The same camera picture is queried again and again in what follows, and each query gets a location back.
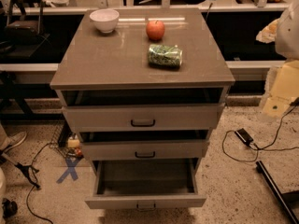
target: electrical cable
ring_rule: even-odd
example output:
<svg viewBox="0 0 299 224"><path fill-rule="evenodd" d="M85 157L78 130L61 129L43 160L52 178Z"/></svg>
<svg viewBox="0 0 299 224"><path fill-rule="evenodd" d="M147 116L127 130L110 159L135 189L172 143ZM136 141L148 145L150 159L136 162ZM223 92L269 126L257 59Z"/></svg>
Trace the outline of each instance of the electrical cable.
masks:
<svg viewBox="0 0 299 224"><path fill-rule="evenodd" d="M277 131L276 131L276 135L275 135L273 141L272 141L269 145L267 145L267 146L265 146L265 147L258 147L258 145L257 145L256 143L251 143L251 144L248 145L248 147L249 147L251 150L256 151L256 155L255 155L255 158L254 158L253 160L240 160L240 159L237 159L237 158L231 156L230 154L228 154L228 153L226 152L226 150L225 150L225 148L224 148L225 140L226 140L226 138L227 138L228 133L234 133L234 132L235 132L234 130L227 131L226 134L224 135L224 138L223 138L223 140L222 140L222 151L223 151L223 153L224 153L226 156L228 156L229 158L231 158L231 159L233 159L233 160L235 160L235 161L241 161L241 162L256 162L257 159L258 159L258 156L259 156L259 151L272 151L272 152L273 152L273 151L290 151L290 150L295 150L295 149L297 149L297 148L299 149L299 147L287 147L287 148L268 149L269 147L273 146L273 145L276 143L276 141L277 141L277 139L278 139L279 131L280 131L281 126L282 126L282 121L283 121L283 119L284 119L287 115L289 115L289 114L290 114L290 113L291 113L291 112L298 106L298 104L299 104L299 103L295 104L295 106L294 106L292 109L290 109L287 113L285 113L285 114L281 117L280 122L279 122L279 125L278 125L278 129L277 129Z"/></svg>
<svg viewBox="0 0 299 224"><path fill-rule="evenodd" d="M290 109L287 113L285 113L282 117L281 117L281 119L280 119L280 123L279 123L279 126L278 126L278 129L277 129L277 132L276 132L276 135L275 135L275 137L274 137L274 140L272 141L272 143L270 144L270 145L267 145L267 146L265 146L265 147L259 147L259 149L260 150L266 150L268 147L271 147L271 146L273 146L274 144L275 144L275 142L277 141L277 139L278 139L278 133L279 133L279 131L280 131L280 128L281 128L281 126L282 126L282 121L283 121L283 119L287 116L287 115L289 115L296 107L298 106L298 103L297 104L295 104L295 106L292 108L292 109Z"/></svg>
<svg viewBox="0 0 299 224"><path fill-rule="evenodd" d="M225 142L225 139L226 139L226 137L227 137L227 134L228 134L228 133L232 133L232 132L235 132L235 131L230 130L230 131L226 132L226 134L225 134L225 136L224 136L224 138L223 138L223 140L222 140L222 151L223 151L223 153L224 153L226 156L228 156L229 158L231 158L232 160L234 160L234 161L241 161L241 162L254 162L254 161L257 161L258 156L259 156L259 150L258 150L258 149L253 149L252 147L250 147L250 148L253 149L254 151L256 151L256 155L255 155L255 158L254 158L253 160L240 160L240 159L237 159L237 158L231 156L230 154L228 154L228 153L225 151L225 148L224 148L224 142Z"/></svg>
<svg viewBox="0 0 299 224"><path fill-rule="evenodd" d="M34 158L32 159L32 161L31 161L31 165L34 164L34 162L36 161L37 156L38 156L38 155L41 153L41 151L42 151L46 146L48 146L48 145L49 145L49 144L46 144L46 145L43 146L41 149L39 149L39 151L36 153L36 155L35 155ZM37 177L36 177L36 174L35 174L34 172L32 172L32 174L33 174L33 177L36 179L36 183L38 183L38 179L37 179ZM49 223L53 224L53 222L52 222L50 219L47 219L47 218L45 218L45 217L42 217L42 216L40 216L40 215L34 213L34 212L31 210L31 208L30 208L30 206L29 206L29 196L30 196L30 194L31 194L31 192L33 191L34 188L35 188L35 186L32 186L32 187L31 187L31 189L30 189L30 191L29 191L29 193L28 193L28 195L27 195L27 198L26 198L26 205L27 205L27 208L28 208L29 212L30 212L34 217L40 218L40 219L42 219L42 220L48 221Z"/></svg>

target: red apple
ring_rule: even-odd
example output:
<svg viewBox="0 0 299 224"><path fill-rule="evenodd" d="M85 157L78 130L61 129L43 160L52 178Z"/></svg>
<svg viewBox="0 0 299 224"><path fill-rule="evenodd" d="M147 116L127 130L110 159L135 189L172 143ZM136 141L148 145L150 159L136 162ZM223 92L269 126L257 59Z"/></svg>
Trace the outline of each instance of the red apple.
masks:
<svg viewBox="0 0 299 224"><path fill-rule="evenodd" d="M162 21L149 21L147 24L147 35L150 40L158 41L164 36L165 26Z"/></svg>

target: white robot part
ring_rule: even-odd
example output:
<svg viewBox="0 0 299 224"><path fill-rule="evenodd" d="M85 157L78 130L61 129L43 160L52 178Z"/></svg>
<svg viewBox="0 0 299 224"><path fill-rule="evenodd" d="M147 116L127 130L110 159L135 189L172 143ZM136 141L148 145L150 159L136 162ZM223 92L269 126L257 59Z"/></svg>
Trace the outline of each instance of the white robot part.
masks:
<svg viewBox="0 0 299 224"><path fill-rule="evenodd" d="M299 0L294 0L281 14L276 52L287 59L299 60Z"/></svg>

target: shoe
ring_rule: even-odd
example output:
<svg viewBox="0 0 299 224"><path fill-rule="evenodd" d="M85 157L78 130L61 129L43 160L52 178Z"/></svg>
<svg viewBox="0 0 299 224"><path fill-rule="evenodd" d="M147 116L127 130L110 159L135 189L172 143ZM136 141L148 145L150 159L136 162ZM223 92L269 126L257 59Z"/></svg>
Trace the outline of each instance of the shoe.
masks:
<svg viewBox="0 0 299 224"><path fill-rule="evenodd" d="M4 144L0 147L3 152L9 152L12 148L19 146L27 137L27 132L19 132L7 137Z"/></svg>

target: blue tape mark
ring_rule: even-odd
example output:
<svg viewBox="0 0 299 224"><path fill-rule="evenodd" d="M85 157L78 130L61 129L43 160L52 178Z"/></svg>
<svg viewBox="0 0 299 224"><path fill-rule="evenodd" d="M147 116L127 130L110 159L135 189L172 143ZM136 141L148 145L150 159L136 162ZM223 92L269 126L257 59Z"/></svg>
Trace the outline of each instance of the blue tape mark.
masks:
<svg viewBox="0 0 299 224"><path fill-rule="evenodd" d="M75 167L80 162L80 160L81 160L81 158L75 159L74 161L72 161L72 159L70 159L70 158L66 158L65 161L66 161L67 169L62 174L62 176L58 178L58 180L56 182L62 183L68 175L71 175L73 180L76 181L78 179L78 175L76 173Z"/></svg>

